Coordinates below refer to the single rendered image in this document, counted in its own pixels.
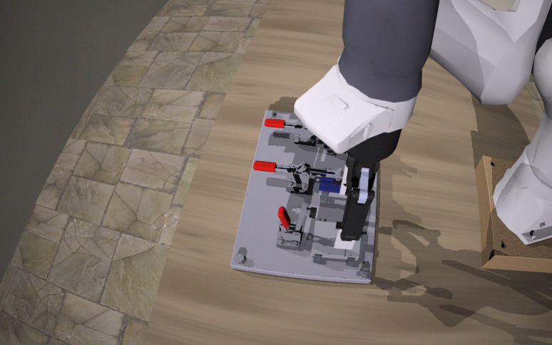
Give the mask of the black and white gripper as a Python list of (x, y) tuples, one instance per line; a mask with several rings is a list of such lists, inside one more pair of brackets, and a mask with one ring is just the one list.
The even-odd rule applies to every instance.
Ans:
[(347, 150), (348, 157), (339, 192), (340, 195), (347, 195), (347, 201), (343, 220), (336, 223), (336, 229), (339, 230), (334, 248), (352, 249), (355, 240), (361, 238), (374, 199), (372, 188), (380, 160), (388, 158), (395, 151), (401, 131), (381, 133)]

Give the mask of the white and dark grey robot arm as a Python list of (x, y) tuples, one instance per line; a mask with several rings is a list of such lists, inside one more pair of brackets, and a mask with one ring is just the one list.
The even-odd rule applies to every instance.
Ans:
[(489, 105), (512, 103), (533, 66), (543, 119), (493, 199), (498, 217), (525, 245), (551, 238), (552, 38), (535, 55), (551, 3), (515, 0), (501, 11), (481, 0), (345, 0), (344, 50), (296, 100), (295, 114), (342, 154), (404, 128), (428, 57)]

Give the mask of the toggle clamp with red handle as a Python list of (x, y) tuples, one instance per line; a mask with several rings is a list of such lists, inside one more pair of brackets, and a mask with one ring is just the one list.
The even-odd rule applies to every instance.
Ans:
[[(285, 125), (288, 126), (294, 126), (295, 128), (286, 128)], [(305, 125), (300, 122), (296, 121), (296, 123), (288, 123), (285, 122), (285, 120), (278, 120), (278, 119), (269, 119), (267, 118), (265, 120), (265, 126), (266, 127), (273, 127), (273, 128), (282, 128), (282, 130), (286, 131), (292, 131), (295, 134), (294, 143), (295, 144), (301, 144), (301, 145), (311, 145), (314, 144), (314, 137), (315, 135), (311, 133)], [(302, 127), (304, 126), (304, 127)]]

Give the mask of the red-handled toggle clamp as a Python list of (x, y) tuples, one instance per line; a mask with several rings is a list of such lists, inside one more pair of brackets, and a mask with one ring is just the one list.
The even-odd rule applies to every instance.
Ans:
[(293, 207), (292, 211), (299, 215), (297, 219), (298, 221), (294, 223), (290, 222), (290, 217), (284, 207), (280, 207), (278, 210), (278, 217), (280, 221), (279, 231), (277, 231), (276, 247), (299, 249), (302, 233), (302, 221), (306, 216), (309, 216), (309, 218), (315, 218), (317, 208), (308, 208), (307, 204), (302, 203), (300, 206)]
[[(275, 171), (275, 168), (286, 169), (288, 172)], [(273, 172), (274, 175), (285, 175), (287, 178), (286, 192), (296, 192), (296, 193), (302, 193), (302, 194), (307, 194), (310, 175), (321, 176), (321, 177), (332, 177), (334, 178), (333, 179), (334, 184), (340, 185), (342, 184), (342, 178), (344, 173), (341, 168), (339, 168), (338, 170), (311, 168), (310, 165), (307, 164), (305, 161), (299, 165), (289, 164), (289, 166), (286, 166), (286, 165), (276, 165), (276, 163), (272, 163), (272, 162), (256, 160), (254, 162), (253, 169), (259, 170), (259, 171)], [(302, 172), (303, 170), (305, 171)], [(314, 172), (310, 172), (310, 171), (314, 171)], [(327, 173), (331, 173), (331, 174), (327, 174)]]

